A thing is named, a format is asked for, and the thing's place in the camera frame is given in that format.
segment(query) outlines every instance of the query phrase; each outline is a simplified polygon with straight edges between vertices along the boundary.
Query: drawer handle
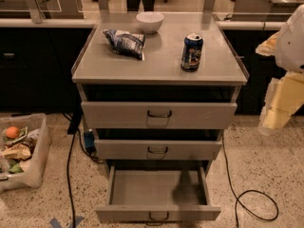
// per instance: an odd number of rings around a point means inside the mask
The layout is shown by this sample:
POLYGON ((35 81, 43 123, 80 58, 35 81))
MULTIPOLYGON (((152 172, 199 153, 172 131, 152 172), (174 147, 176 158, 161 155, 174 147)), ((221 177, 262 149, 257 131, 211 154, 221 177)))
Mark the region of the drawer handle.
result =
POLYGON ((164 217, 164 218, 153 218, 153 217, 152 217, 152 213, 149 212, 149 218, 150 218, 151 220, 155 220, 155 221, 165 221, 165 220, 168 220, 168 219, 169 219, 169 212, 167 211, 166 217, 164 217))
POLYGON ((150 146, 148 146, 148 152, 150 154, 165 154, 168 152, 168 147, 166 146, 164 150, 151 150, 150 146))
POLYGON ((150 112, 149 110, 148 110, 147 114, 148 114, 148 116, 149 116, 150 118, 169 118, 169 117, 172 116, 172 110, 170 110, 170 111, 168 112, 168 114, 166 114, 166 115, 155 115, 155 114, 151 114, 151 112, 150 112))

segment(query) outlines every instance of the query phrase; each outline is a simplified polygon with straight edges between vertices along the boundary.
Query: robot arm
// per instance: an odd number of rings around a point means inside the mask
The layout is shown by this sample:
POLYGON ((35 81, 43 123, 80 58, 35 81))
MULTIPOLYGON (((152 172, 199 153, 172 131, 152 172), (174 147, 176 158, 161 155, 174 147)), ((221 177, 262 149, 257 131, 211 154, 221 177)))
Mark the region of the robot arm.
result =
POLYGON ((278 33, 258 46, 256 53, 274 55, 276 64, 287 70, 282 79, 273 79, 267 89, 258 129, 270 135, 304 105, 304 5, 278 33))

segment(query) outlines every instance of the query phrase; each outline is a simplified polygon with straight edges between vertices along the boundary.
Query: soda can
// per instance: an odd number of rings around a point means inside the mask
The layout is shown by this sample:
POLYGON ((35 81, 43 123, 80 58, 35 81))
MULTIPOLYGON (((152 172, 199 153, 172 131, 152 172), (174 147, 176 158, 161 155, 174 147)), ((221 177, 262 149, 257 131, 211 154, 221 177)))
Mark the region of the soda can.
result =
POLYGON ((196 71, 200 65, 203 40, 199 34, 190 33, 184 38, 181 57, 181 68, 185 71, 196 71))

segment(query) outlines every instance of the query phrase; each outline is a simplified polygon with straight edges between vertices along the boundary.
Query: white bowl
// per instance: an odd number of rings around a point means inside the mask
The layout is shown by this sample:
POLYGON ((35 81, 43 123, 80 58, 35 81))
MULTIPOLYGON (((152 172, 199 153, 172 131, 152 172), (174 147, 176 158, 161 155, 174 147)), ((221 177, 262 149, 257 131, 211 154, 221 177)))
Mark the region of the white bowl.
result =
POLYGON ((136 19, 144 33, 153 34, 161 27, 163 15, 160 12, 144 11, 137 14, 136 19))

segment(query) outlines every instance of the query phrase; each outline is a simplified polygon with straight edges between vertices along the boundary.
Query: orange fruit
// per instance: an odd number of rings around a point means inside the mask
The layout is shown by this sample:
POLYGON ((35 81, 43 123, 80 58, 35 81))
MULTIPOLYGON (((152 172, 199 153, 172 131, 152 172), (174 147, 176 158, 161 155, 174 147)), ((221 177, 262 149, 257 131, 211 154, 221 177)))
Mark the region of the orange fruit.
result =
POLYGON ((20 134, 20 129, 16 126, 10 126, 6 129, 5 134, 10 139, 16 139, 20 134))

